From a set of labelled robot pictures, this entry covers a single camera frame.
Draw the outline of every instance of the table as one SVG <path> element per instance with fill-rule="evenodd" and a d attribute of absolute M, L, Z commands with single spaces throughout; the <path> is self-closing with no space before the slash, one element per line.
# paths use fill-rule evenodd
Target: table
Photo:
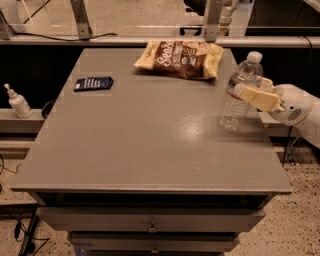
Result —
<path fill-rule="evenodd" d="M 275 195 L 291 193 L 285 171 L 256 110 L 236 133 L 217 125 L 230 49 L 210 81 L 139 70 L 142 52 L 83 51 L 12 190 L 29 192 L 38 216 L 89 255 L 230 251 Z M 114 85 L 73 91 L 90 76 Z"/>

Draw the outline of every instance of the bottle cap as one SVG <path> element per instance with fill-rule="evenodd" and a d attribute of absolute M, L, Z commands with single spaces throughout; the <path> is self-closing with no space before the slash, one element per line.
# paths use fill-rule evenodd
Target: bottle cap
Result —
<path fill-rule="evenodd" d="M 9 94 L 10 97 L 14 97 L 14 96 L 17 95 L 17 93 L 16 93 L 14 90 L 12 90 L 12 89 L 9 89 L 7 92 L 8 92 L 8 94 Z"/>
<path fill-rule="evenodd" d="M 249 52 L 247 60 L 253 63 L 260 63 L 262 54 L 260 52 Z"/>

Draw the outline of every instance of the chip bag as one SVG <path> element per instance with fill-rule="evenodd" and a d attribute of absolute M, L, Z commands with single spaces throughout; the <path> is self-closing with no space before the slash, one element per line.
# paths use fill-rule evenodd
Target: chip bag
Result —
<path fill-rule="evenodd" d="M 186 41 L 149 42 L 135 67 L 184 79 L 218 77 L 223 48 L 213 43 Z"/>

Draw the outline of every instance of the terrazzo floor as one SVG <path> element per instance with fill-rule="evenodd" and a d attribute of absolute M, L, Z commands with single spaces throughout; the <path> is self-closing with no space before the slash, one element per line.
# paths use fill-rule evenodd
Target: terrazzo floor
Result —
<path fill-rule="evenodd" d="M 13 172 L 17 167 L 19 170 L 19 165 L 23 164 L 32 141 L 0 141 L 0 154 L 3 156 L 5 167 Z M 284 147 L 274 142 L 274 148 L 282 161 Z M 296 166 L 290 165 L 289 162 L 284 164 L 293 193 L 276 196 L 265 207 L 266 217 L 251 232 L 241 233 L 240 244 L 232 252 L 225 253 L 225 256 L 320 255 L 320 150 L 301 142 L 296 149 L 295 160 Z M 0 175 L 0 205 L 32 203 L 33 200 L 28 194 L 10 190 L 14 175 L 6 170 Z M 28 222 L 29 219 L 23 219 L 25 225 Z M 22 243 L 14 238 L 16 223 L 16 220 L 0 220 L 0 256 L 19 255 Z M 37 256 L 75 255 L 66 232 L 56 232 L 40 221 L 34 236 L 50 239 L 36 253 Z M 44 241 L 34 240 L 34 243 L 37 250 Z"/>

